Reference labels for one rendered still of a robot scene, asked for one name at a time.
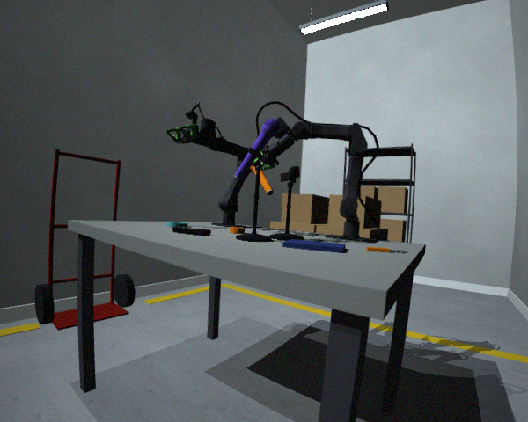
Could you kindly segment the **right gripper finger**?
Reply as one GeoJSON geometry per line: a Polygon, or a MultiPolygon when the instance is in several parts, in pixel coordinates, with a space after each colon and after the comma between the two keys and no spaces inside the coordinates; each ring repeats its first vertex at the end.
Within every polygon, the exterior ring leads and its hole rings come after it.
{"type": "Polygon", "coordinates": [[[184,135],[186,135],[192,141],[195,140],[196,130],[197,130],[197,125],[190,125],[190,126],[180,127],[180,132],[182,132],[184,135]],[[186,131],[184,131],[183,128],[191,128],[191,134],[189,134],[186,131]]]}
{"type": "Polygon", "coordinates": [[[168,130],[166,130],[166,133],[167,133],[168,135],[170,135],[170,136],[172,137],[172,139],[173,139],[176,143],[179,143],[179,142],[180,142],[180,131],[179,131],[178,128],[175,128],[175,129],[168,129],[168,130]],[[176,131],[176,138],[175,138],[172,134],[170,134],[170,132],[173,132],[173,131],[176,131]]]}

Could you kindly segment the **black remote control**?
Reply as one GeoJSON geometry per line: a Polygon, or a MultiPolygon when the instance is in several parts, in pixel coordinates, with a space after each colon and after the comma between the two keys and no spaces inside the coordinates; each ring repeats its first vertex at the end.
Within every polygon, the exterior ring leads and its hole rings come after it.
{"type": "Polygon", "coordinates": [[[198,236],[209,236],[211,233],[210,229],[196,229],[189,227],[172,227],[172,231],[176,233],[191,234],[198,236]]]}

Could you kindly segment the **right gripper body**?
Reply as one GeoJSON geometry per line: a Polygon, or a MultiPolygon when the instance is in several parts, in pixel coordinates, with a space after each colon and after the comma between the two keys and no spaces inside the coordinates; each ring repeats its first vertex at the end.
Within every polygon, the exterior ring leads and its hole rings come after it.
{"type": "MultiPolygon", "coordinates": [[[[196,125],[197,124],[197,118],[198,118],[198,115],[196,114],[196,112],[194,111],[195,113],[195,118],[193,119],[192,121],[192,125],[196,125]]],[[[184,130],[184,129],[183,129],[184,130]]],[[[191,133],[191,128],[187,128],[186,130],[187,133],[191,133]]],[[[196,144],[202,144],[202,139],[204,139],[204,136],[203,136],[203,133],[199,132],[199,128],[198,128],[198,125],[197,125],[197,130],[196,130],[196,137],[195,137],[195,140],[191,140],[189,139],[187,136],[183,135],[183,138],[180,138],[180,142],[179,143],[196,143],[196,144]]]]}

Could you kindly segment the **dark blue book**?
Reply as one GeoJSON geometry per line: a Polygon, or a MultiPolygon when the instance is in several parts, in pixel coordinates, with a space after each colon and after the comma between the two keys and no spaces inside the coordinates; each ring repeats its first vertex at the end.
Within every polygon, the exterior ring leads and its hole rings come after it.
{"type": "Polygon", "coordinates": [[[290,239],[282,243],[282,247],[297,248],[313,251],[330,251],[343,253],[345,250],[345,244],[329,244],[326,242],[316,242],[307,240],[290,239]]]}

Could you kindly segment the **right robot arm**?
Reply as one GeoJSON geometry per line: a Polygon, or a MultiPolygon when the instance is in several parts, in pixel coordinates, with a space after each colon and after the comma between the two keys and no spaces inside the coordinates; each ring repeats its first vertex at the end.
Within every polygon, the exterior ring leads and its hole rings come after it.
{"type": "MultiPolygon", "coordinates": [[[[196,115],[193,110],[189,110],[187,111],[186,116],[191,120],[196,115]]],[[[200,132],[204,133],[203,134],[204,139],[202,139],[202,144],[199,144],[199,145],[208,147],[210,150],[225,152],[225,153],[228,153],[234,156],[246,157],[250,147],[246,148],[246,147],[238,146],[234,143],[226,141],[226,139],[222,137],[216,138],[215,130],[216,130],[216,123],[213,120],[201,119],[200,132]]],[[[237,160],[238,168],[243,162],[243,160],[244,158],[238,158],[237,160]]],[[[227,191],[224,194],[222,194],[218,202],[218,205],[221,208],[221,211],[224,211],[223,222],[222,223],[212,222],[211,225],[246,228],[246,226],[236,225],[234,222],[235,222],[235,212],[238,212],[238,209],[237,209],[238,193],[242,185],[244,184],[246,177],[249,175],[250,172],[252,171],[249,168],[249,170],[246,172],[245,176],[242,179],[238,179],[234,176],[227,191]]]]}

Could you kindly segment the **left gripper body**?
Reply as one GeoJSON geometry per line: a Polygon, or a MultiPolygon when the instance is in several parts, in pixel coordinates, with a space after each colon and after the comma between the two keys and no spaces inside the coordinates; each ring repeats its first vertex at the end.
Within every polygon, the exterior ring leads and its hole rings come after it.
{"type": "Polygon", "coordinates": [[[278,145],[278,144],[279,144],[278,141],[275,141],[270,146],[268,146],[268,144],[266,144],[264,149],[261,151],[263,154],[265,154],[265,157],[267,157],[268,159],[273,161],[273,166],[274,167],[275,167],[274,163],[276,163],[276,165],[279,164],[278,161],[276,160],[276,158],[278,156],[280,156],[285,151],[285,149],[282,149],[282,145],[281,144],[278,145]]]}

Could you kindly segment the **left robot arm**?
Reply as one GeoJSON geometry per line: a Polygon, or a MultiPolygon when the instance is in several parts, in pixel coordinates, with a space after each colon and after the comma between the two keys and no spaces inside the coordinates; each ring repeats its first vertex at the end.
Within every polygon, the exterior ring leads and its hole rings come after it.
{"type": "Polygon", "coordinates": [[[359,236],[360,222],[356,215],[363,159],[366,156],[366,149],[368,148],[368,143],[366,142],[360,125],[358,123],[353,123],[352,126],[334,126],[299,121],[292,129],[290,129],[281,117],[277,120],[280,124],[280,129],[276,133],[275,138],[279,138],[278,142],[282,145],[282,149],[285,150],[292,146],[295,140],[297,141],[299,139],[308,140],[322,138],[349,141],[348,156],[350,156],[350,160],[348,160],[348,173],[344,199],[342,199],[340,206],[341,216],[346,217],[346,221],[344,221],[344,233],[342,236],[326,235],[326,237],[375,243],[377,239],[363,238],[359,236]],[[293,135],[291,135],[288,130],[290,130],[293,135]]]}

